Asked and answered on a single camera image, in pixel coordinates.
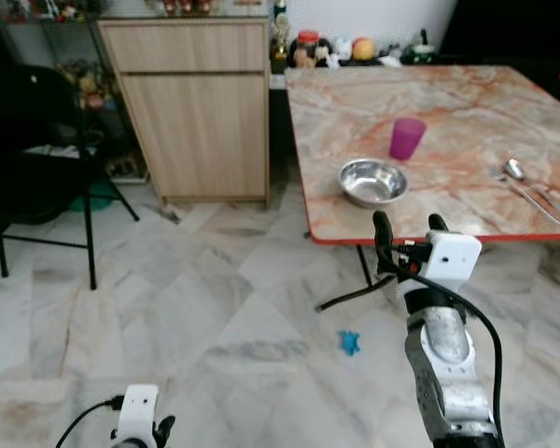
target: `red jar lid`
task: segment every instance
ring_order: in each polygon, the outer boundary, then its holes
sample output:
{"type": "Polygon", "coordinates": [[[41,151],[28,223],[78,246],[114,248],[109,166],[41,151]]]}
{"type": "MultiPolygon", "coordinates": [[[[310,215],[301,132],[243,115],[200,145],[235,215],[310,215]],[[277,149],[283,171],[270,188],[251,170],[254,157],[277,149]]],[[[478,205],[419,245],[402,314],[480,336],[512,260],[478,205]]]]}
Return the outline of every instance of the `red jar lid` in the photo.
{"type": "Polygon", "coordinates": [[[319,33],[313,30],[299,31],[299,42],[302,44],[316,44],[319,42],[319,33]]]}

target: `chair leg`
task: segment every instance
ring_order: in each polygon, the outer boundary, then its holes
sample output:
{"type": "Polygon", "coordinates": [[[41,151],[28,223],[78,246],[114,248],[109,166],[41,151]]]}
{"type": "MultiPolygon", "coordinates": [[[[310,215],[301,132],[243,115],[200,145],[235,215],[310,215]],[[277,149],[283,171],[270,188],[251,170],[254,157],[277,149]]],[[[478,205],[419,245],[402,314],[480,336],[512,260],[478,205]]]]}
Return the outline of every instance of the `chair leg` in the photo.
{"type": "Polygon", "coordinates": [[[124,198],[124,196],[122,196],[122,193],[120,192],[120,190],[117,188],[116,185],[114,185],[114,182],[112,182],[112,180],[110,179],[110,177],[108,175],[106,175],[105,177],[108,186],[110,187],[110,189],[112,189],[112,191],[114,191],[114,194],[116,194],[119,197],[119,200],[122,202],[122,205],[124,205],[124,208],[127,209],[127,211],[129,212],[129,214],[133,217],[133,219],[135,221],[139,220],[139,216],[134,212],[133,208],[131,207],[131,205],[127,202],[127,200],[124,198]]]}
{"type": "Polygon", "coordinates": [[[92,291],[97,289],[95,280],[95,259],[93,257],[93,231],[91,229],[91,200],[89,186],[83,194],[83,209],[85,212],[85,233],[87,234],[87,252],[90,259],[90,288],[92,291]]]}
{"type": "Polygon", "coordinates": [[[3,278],[8,277],[7,253],[4,250],[4,238],[0,233],[0,271],[3,278]]]}

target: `white wall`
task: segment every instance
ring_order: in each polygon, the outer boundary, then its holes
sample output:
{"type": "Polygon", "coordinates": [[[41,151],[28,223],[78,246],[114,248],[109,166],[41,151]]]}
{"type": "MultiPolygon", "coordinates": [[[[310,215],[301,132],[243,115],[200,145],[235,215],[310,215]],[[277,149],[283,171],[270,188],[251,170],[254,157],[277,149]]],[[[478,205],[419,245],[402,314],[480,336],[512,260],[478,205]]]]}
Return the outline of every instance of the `white wall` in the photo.
{"type": "Polygon", "coordinates": [[[441,44],[457,0],[287,0],[292,34],[314,29],[328,37],[372,37],[409,43],[422,28],[441,44]]]}

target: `blue toy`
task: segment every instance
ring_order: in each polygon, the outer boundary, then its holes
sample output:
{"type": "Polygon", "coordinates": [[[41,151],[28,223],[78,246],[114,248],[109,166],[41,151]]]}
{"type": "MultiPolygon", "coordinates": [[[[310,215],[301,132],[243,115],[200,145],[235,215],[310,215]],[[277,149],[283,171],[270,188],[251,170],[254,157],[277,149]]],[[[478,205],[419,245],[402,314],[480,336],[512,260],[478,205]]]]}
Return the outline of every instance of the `blue toy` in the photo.
{"type": "Polygon", "coordinates": [[[343,350],[348,356],[354,355],[356,352],[360,352],[361,349],[358,346],[358,337],[360,334],[354,333],[353,331],[343,331],[343,350]]]}

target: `cabinet door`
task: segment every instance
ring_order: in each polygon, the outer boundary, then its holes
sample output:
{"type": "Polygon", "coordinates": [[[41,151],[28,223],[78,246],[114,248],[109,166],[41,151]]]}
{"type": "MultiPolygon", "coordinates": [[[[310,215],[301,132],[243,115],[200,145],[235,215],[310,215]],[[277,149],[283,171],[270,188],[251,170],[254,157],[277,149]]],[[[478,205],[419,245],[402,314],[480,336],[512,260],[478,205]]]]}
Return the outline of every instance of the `cabinet door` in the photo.
{"type": "Polygon", "coordinates": [[[162,196],[265,197],[267,103],[262,75],[122,79],[162,196]]]}

